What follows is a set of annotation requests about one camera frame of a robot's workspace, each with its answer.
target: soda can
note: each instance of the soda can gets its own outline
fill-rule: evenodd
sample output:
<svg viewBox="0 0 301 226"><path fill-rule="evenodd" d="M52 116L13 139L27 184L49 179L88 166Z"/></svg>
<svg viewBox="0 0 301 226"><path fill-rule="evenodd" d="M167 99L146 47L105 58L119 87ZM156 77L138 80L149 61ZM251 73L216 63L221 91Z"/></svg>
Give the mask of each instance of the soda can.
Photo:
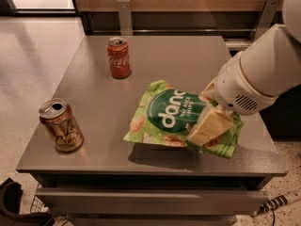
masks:
<svg viewBox="0 0 301 226"><path fill-rule="evenodd" d="M40 122L61 152L71 152L83 144L84 137L71 107L62 99L46 102L40 107L39 113Z"/></svg>
<svg viewBox="0 0 301 226"><path fill-rule="evenodd" d="M107 54L111 74L116 79L123 79L131 74L129 46L123 38L111 38L107 42Z"/></svg>

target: table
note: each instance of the table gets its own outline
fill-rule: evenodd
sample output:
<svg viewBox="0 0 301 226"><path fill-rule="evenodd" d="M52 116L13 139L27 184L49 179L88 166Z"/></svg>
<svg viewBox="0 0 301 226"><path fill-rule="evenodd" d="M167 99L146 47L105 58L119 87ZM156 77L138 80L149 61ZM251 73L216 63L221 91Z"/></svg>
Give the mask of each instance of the table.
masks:
<svg viewBox="0 0 301 226"><path fill-rule="evenodd" d="M131 76L112 78L109 37L85 37L54 95L71 105L83 146L59 152L40 124L17 171L32 174L43 186L36 195L75 225L231 225L251 214L267 199L260 189L287 173L259 114L242 117L231 159L123 141L151 82L198 94L216 77L230 59L223 39L124 38Z"/></svg>

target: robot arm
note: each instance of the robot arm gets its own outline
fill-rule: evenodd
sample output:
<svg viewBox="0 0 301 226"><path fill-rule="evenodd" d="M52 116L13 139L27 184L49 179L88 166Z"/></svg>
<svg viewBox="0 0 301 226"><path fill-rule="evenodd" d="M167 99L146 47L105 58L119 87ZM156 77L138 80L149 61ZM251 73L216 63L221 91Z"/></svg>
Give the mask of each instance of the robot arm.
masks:
<svg viewBox="0 0 301 226"><path fill-rule="evenodd" d="M301 0L284 0L283 21L275 24L220 70L203 96L227 110L254 114L278 95L301 84Z"/></svg>

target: can top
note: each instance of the can top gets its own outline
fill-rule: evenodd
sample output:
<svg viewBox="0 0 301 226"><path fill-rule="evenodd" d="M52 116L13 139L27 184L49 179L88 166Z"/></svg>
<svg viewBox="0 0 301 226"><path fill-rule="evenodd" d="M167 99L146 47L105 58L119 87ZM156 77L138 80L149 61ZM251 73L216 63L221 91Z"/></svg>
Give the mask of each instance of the can top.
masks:
<svg viewBox="0 0 301 226"><path fill-rule="evenodd" d="M114 46L114 47L119 47L121 46L122 44L125 43L125 39L124 38L120 38L120 37L114 37L114 38L111 38L107 44L111 45L111 46Z"/></svg>
<svg viewBox="0 0 301 226"><path fill-rule="evenodd" d="M53 119L59 117L67 108L66 102L62 99L54 98L44 103L39 110L40 116L44 119Z"/></svg>

